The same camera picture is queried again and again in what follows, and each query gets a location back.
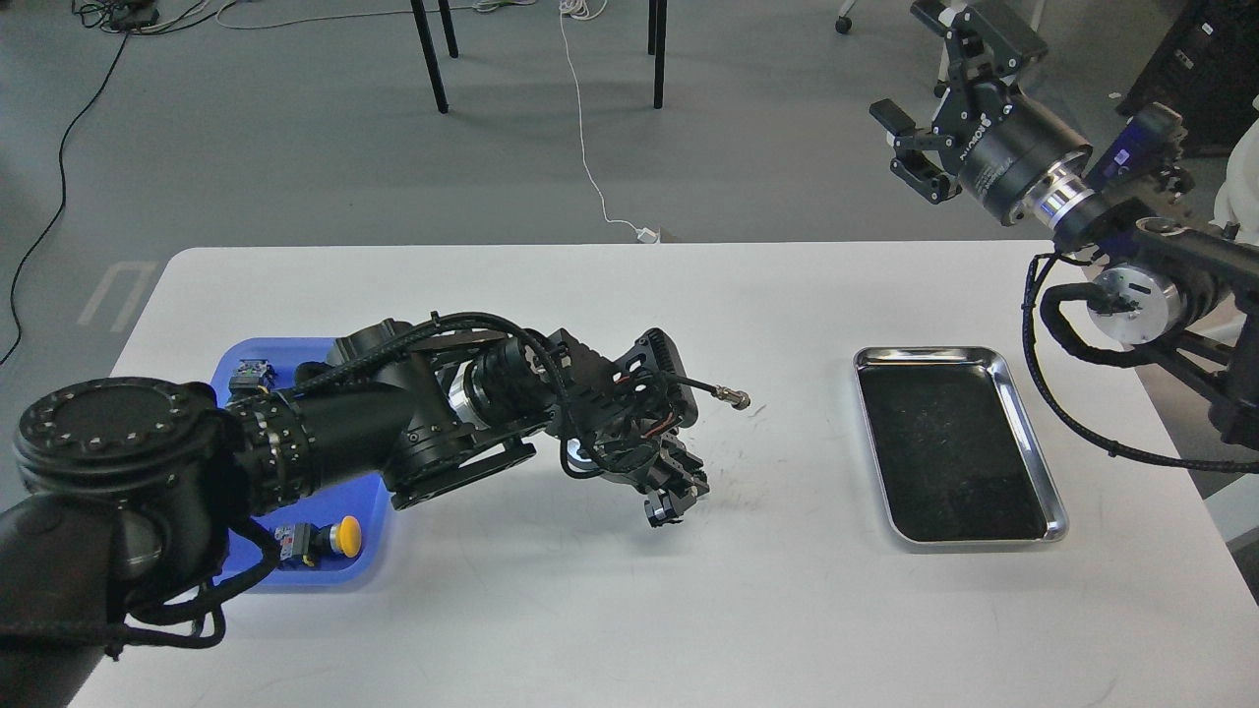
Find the white cable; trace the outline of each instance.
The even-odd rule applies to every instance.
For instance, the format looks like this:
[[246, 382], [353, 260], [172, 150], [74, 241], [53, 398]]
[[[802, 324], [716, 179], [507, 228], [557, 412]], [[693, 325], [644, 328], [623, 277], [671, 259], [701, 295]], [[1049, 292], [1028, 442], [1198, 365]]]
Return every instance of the white cable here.
[[[533, 5], [535, 3], [538, 3], [538, 0], [477, 0], [472, 5], [457, 5], [457, 6], [452, 6], [451, 10], [476, 10], [477, 13], [485, 15], [485, 14], [488, 14], [488, 13], [492, 13], [492, 11], [497, 10], [499, 8], [506, 8], [509, 5]], [[274, 23], [274, 24], [269, 24], [269, 25], [230, 25], [230, 24], [227, 24], [227, 23], [223, 21], [223, 11], [227, 10], [228, 8], [230, 8], [233, 4], [234, 3], [228, 3], [227, 5], [224, 5], [223, 8], [220, 8], [218, 13], [214, 14], [214, 21], [218, 23], [219, 26], [223, 26], [223, 28], [227, 28], [227, 29], [276, 29], [276, 28], [281, 28], [281, 26], [297, 25], [297, 24], [302, 24], [302, 23], [317, 23], [317, 21], [322, 21], [322, 20], [345, 20], [345, 19], [350, 19], [350, 18], [379, 18], [379, 16], [384, 16], [384, 15], [410, 15], [410, 14], [413, 14], [410, 10], [381, 10], [379, 13], [353, 13], [353, 14], [349, 14], [349, 15], [322, 15], [322, 16], [316, 16], [316, 18], [302, 18], [300, 20], [288, 20], [288, 21], [285, 21], [285, 23]], [[436, 10], [436, 9], [428, 10], [429, 14], [437, 13], [437, 11], [438, 10]]]
[[165, 29], [165, 28], [167, 28], [167, 26], [170, 26], [170, 25], [172, 25], [172, 24], [175, 24], [178, 21], [186, 20], [189, 18], [195, 18], [196, 15], [200, 15], [209, 6], [210, 6], [210, 0], [201, 0], [186, 15], [183, 15], [183, 16], [175, 15], [174, 20], [167, 20], [165, 23], [155, 24], [152, 26], [146, 26], [146, 28], [142, 28], [142, 29], [144, 29], [144, 31], [152, 31], [152, 30], [157, 30], [157, 29]]
[[573, 54], [568, 49], [568, 31], [564, 30], [564, 3], [567, 1], [568, 0], [560, 0], [559, 33], [564, 38], [564, 58], [568, 59], [568, 68], [573, 72], [573, 87], [577, 88], [577, 135], [582, 140], [582, 166], [585, 168], [585, 176], [590, 179], [590, 185], [594, 186], [594, 191], [599, 194], [599, 207], [603, 208], [603, 220], [609, 224], [626, 224], [641, 234], [643, 229], [636, 227], [635, 224], [624, 219], [608, 218], [608, 202], [603, 198], [603, 190], [599, 189], [599, 184], [594, 181], [594, 175], [590, 174], [590, 164], [585, 159], [585, 118], [582, 113], [582, 83], [577, 81], [577, 67], [573, 66]]
[[590, 13], [590, 6], [587, 0], [559, 0], [559, 14], [568, 15], [578, 21], [589, 21], [603, 14], [603, 10], [608, 9], [608, 0], [603, 0], [603, 5], [594, 13]]

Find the stainless steel tray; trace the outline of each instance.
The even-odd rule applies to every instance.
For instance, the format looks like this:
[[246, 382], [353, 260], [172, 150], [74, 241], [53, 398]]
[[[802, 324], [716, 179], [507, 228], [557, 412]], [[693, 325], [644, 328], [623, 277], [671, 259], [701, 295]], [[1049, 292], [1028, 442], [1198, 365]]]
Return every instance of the stainless steel tray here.
[[854, 368], [884, 506], [901, 538], [947, 548], [1066, 534], [1066, 511], [1000, 354], [870, 348]]

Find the red wire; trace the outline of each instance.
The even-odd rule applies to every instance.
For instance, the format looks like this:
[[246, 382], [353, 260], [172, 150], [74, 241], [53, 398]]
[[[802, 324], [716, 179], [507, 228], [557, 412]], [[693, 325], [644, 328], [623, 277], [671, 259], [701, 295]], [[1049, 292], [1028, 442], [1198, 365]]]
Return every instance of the red wire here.
[[672, 425], [672, 423], [674, 423], [674, 412], [670, 411], [669, 412], [669, 417], [665, 418], [663, 422], [661, 422], [658, 426], [651, 428], [650, 431], [645, 432], [642, 436], [645, 438], [646, 437], [655, 437], [655, 436], [660, 435], [661, 432], [663, 432], [666, 428], [669, 428], [669, 426]]

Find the black equipment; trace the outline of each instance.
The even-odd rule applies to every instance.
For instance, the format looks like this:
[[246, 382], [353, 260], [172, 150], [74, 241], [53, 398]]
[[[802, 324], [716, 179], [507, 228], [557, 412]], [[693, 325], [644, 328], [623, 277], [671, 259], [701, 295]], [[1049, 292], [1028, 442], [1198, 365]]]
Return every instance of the black equipment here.
[[[201, 383], [111, 378], [26, 409], [16, 454], [33, 495], [0, 515], [0, 704], [64, 705], [126, 644], [218, 644], [223, 602], [282, 561], [251, 517], [374, 470], [403, 509], [522, 462], [545, 430], [569, 476], [633, 486], [652, 527], [677, 523], [709, 491], [676, 437], [699, 417], [690, 388], [749, 403], [686, 378], [658, 329], [609, 360], [563, 329], [477, 312], [339, 339], [290, 389], [268, 391], [264, 362], [237, 374], [223, 408]], [[262, 561], [215, 585], [229, 529]]]
[[[1143, 108], [1085, 173], [1093, 147], [1019, 87], [1019, 72], [1041, 60], [1047, 47], [1003, 3], [954, 10], [919, 0], [913, 13], [944, 39], [948, 81], [928, 127], [890, 100], [870, 107], [891, 134], [891, 171], [934, 204], [966, 190], [1005, 226], [1032, 214], [1054, 231], [1050, 265], [1089, 249], [1090, 262], [1104, 262], [1102, 273], [1090, 283], [1049, 288], [1040, 305], [1054, 339], [1085, 362], [1158, 364], [1210, 402], [1211, 423], [1225, 442], [1259, 450], [1259, 319], [1251, 316], [1259, 312], [1259, 249], [1235, 243], [1235, 229], [1194, 220], [1180, 204], [1194, 186], [1177, 165], [1181, 117], [1158, 103]], [[1029, 277], [1025, 350], [1037, 388], [1068, 425], [1112, 455], [1255, 471], [1234, 462], [1156, 460], [1069, 420], [1035, 365], [1030, 312], [1045, 275], [1034, 270]], [[1235, 346], [1187, 331], [1230, 292], [1246, 315]], [[1085, 301], [1093, 321], [1129, 349], [1087, 345], [1060, 311], [1071, 300]]]
[[281, 524], [271, 535], [279, 542], [279, 568], [317, 568], [322, 558], [354, 558], [363, 548], [363, 529], [354, 517], [326, 527], [311, 523]]
[[1192, 0], [1115, 110], [1163, 103], [1185, 117], [1186, 155], [1228, 155], [1259, 118], [1256, 94], [1259, 3]]

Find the cable connector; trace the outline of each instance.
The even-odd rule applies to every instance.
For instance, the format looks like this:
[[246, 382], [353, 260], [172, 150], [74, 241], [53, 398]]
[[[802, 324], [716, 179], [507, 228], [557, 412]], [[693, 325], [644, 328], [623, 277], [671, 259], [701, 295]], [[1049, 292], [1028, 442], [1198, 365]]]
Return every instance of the cable connector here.
[[745, 411], [748, 406], [752, 406], [752, 397], [747, 392], [734, 391], [724, 385], [716, 387], [716, 391], [713, 392], [713, 398], [725, 401], [735, 411]]

